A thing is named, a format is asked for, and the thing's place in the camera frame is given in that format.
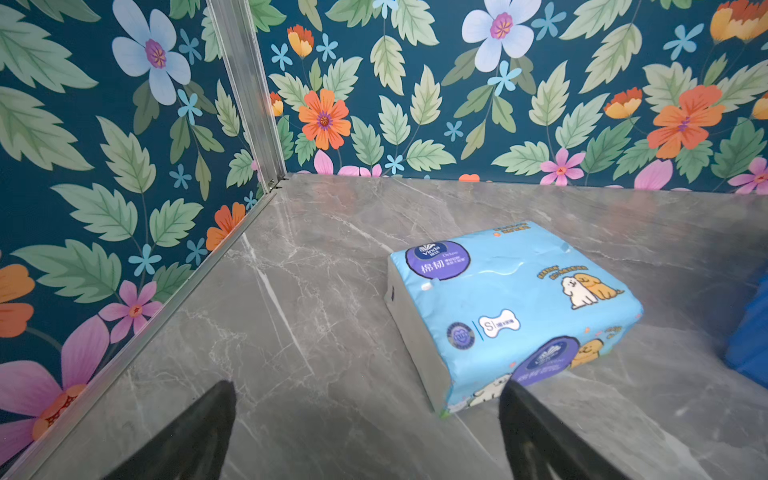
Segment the bone icon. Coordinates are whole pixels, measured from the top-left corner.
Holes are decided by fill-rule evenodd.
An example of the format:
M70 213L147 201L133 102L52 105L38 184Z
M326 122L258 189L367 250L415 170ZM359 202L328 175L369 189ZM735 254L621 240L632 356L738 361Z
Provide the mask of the bone icon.
M496 338L499 330L510 329L519 330L520 321L511 310L504 309L496 317L481 316L480 325L482 326L483 333L489 338Z

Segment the white flower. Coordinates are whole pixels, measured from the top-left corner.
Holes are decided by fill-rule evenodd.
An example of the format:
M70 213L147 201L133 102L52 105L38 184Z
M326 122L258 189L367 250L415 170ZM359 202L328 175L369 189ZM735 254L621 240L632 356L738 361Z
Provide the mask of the white flower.
M475 55L479 71L492 71L502 57L502 46L512 58L520 58L533 44L533 30L522 22L536 15L541 0L485 0L485 9L469 12L462 25L467 43L482 41Z
M147 25L147 19L133 0L114 0L112 12L131 36L112 41L114 59L131 77L140 77L149 71L152 96L163 105L172 105L176 101L176 89L170 77L182 85L190 82L187 59L170 51L176 45L173 24L163 12L153 10Z

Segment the wall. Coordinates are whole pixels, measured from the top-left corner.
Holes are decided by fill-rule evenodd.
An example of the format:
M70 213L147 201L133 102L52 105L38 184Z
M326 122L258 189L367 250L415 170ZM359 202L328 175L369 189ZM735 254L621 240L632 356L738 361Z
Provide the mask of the wall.
M250 3L289 171L768 194L768 2Z
M204 2L0 3L7 468L260 190Z

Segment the marble surface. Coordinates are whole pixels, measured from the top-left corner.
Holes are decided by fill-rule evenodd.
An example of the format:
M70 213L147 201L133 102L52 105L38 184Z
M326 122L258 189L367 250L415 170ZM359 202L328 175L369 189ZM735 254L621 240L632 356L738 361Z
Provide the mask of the marble surface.
M440 420L382 295L386 255L533 220L646 316L531 391L635 479L764 479L768 390L721 361L766 269L768 199L296 175L43 464L91 480L218 379L238 392L222 478L511 478L485 403Z

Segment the light blue flower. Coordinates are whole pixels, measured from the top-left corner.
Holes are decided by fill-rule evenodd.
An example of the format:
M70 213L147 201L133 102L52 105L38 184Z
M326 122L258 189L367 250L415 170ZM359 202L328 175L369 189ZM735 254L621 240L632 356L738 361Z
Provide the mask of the light blue flower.
M284 43L283 46L280 47L280 50L277 49L277 45L272 44L272 51L276 53L276 55L272 57L272 63L280 62L280 70L285 71L286 64L293 65L293 60L286 56L286 53L288 53L288 44Z
M250 191L250 195L247 197L243 197L243 201L245 201L245 209L250 210L253 208L254 205L256 205L256 199L253 198L253 190Z
M205 257L208 254L208 250L203 248L204 242L205 239L201 238L197 245L195 245L192 240L187 240L187 248L192 250L192 253L187 255L187 263L192 263L192 260L194 260L195 265L200 265L201 257Z
M502 74L501 77L490 77L488 79L489 85L496 85L496 91L494 94L498 97L502 94L502 90L504 87L507 88L509 91L513 91L515 89L515 84L512 82L512 79L517 77L523 72L522 68L516 68L513 71L509 71L509 62L506 60L503 60L501 65L499 66L499 73Z
M189 188L187 186L187 180L192 180L192 175L184 174L184 165L179 164L178 172L169 172L168 174L172 176L172 178L176 179L176 183L174 184L174 188L178 188L179 186L183 186L186 190Z
M392 158L392 155L387 155L386 157L389 163L384 165L384 168L391 168L394 174L397 173L397 170L406 171L406 168L400 164L402 162L402 155L398 155L397 158Z
M459 131L459 128L462 126L462 121L459 120L456 122L456 125L452 124L449 121L446 121L445 126L448 128L448 131L446 131L443 135L446 137L450 136L451 141L456 140L456 135L458 135L459 138L464 136L464 133Z
M134 276L141 275L142 270L146 270L147 273L150 275L154 275L154 267L152 266L152 263L157 263L163 258L160 255L152 255L150 257L150 254L152 253L152 247L144 244L144 248L141 249L141 257L138 257L136 255L131 255L128 257L129 263L138 263L139 266L136 267L136 270L134 270Z
M373 8L382 8L382 17L386 18L387 16L387 7L391 8L394 12L399 8L397 5L397 0L373 0Z
M669 50L670 48L674 48L672 51L672 56L670 57L673 61L677 60L677 57L680 56L680 52L685 49L688 53L693 53L696 51L696 42L691 41L693 37L700 34L701 31L704 30L704 24L700 23L699 25L696 25L693 27L690 32L688 32L688 35L685 34L685 27L682 25L678 25L674 29L674 34L677 36L677 40L668 41L664 44L664 50Z
M336 60L336 54L333 53L333 49L338 47L338 46L339 46L339 42L337 42L336 40L330 42L330 44L329 44L328 43L328 34L324 33L323 34L323 44L322 45L317 45L317 47L315 47L315 50L317 50L318 53L320 53L320 52L323 53L323 61L328 61L328 57L329 56L331 57L332 60Z
M202 110L195 107L195 104L197 103L197 94L192 94L189 98L187 98L187 94L180 88L176 91L176 93L179 94L179 100L181 100L181 103L184 104L183 107L179 107L179 117L186 115L190 121L190 125L194 125L194 116L203 116Z
M190 65L194 65L195 57L197 57L197 60L202 60L203 57L200 55L200 52L195 49L200 42L196 38L192 38L192 41L190 41L183 28L181 29L181 38L184 40L184 45L179 45L179 51L182 54L189 55Z
M565 12L560 12L554 17L552 14L554 13L554 2L549 2L546 7L544 7L544 14L546 15L546 18L536 18L534 21L531 22L531 27L533 28L541 28L539 30L538 35L536 35L536 40L541 40L545 36L547 36L547 30L549 30L549 34L553 37L558 36L558 28L554 26L557 22L562 22L565 19Z

